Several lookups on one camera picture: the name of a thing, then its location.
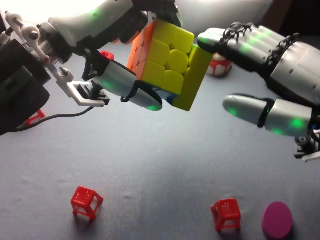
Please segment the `robotic hand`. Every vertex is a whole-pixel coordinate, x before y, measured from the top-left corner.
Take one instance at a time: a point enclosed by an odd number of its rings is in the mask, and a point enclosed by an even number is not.
[[[50,95],[43,87],[51,77],[79,106],[103,107],[109,98],[102,89],[122,102],[153,111],[162,109],[162,99],[146,83],[98,49],[108,43],[131,43],[147,26],[148,12],[178,27],[183,19],[175,0],[106,0],[95,10],[74,17],[51,17],[37,26],[6,12],[10,28],[0,34],[0,135],[16,129],[42,108]],[[11,40],[15,32],[20,38]],[[73,54],[86,59],[82,79],[73,81],[65,64]]]
[[[319,142],[314,130],[320,128],[320,51],[298,38],[297,33],[285,38],[264,26],[234,23],[226,30],[208,29],[198,36],[198,45],[258,73],[281,97],[231,94],[223,100],[229,113],[275,134],[296,137],[304,147],[310,136]]]

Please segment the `rubik's cube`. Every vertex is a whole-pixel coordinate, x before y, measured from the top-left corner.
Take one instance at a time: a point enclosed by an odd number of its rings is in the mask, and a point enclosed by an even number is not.
[[[133,41],[127,67],[172,106],[190,111],[213,54],[195,35],[156,19]]]

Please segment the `gray table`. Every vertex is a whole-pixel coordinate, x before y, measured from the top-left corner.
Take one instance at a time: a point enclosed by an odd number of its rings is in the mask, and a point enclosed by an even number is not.
[[[125,63],[130,46],[108,50]],[[80,79],[84,60],[67,67]],[[47,115],[77,113],[52,80]],[[255,73],[234,67],[206,76],[190,112],[160,112],[111,102],[77,118],[54,119],[0,138],[1,240],[263,240],[261,218],[273,201],[290,207],[294,239],[320,236],[320,161],[293,156],[290,137],[259,130],[222,107],[230,93],[275,96]],[[104,196],[96,220],[72,214],[78,186]],[[215,231],[211,205],[235,197],[240,234]]]

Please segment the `purple disc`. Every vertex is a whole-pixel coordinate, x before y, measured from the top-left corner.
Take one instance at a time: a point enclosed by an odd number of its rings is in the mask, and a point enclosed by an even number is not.
[[[264,212],[262,229],[268,238],[283,240],[290,234],[293,222],[288,206],[283,202],[275,201]]]

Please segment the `red and white object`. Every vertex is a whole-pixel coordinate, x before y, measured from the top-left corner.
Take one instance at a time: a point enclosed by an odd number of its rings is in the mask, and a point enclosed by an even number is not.
[[[214,77],[224,77],[231,69],[232,62],[220,54],[215,53],[206,73]]]

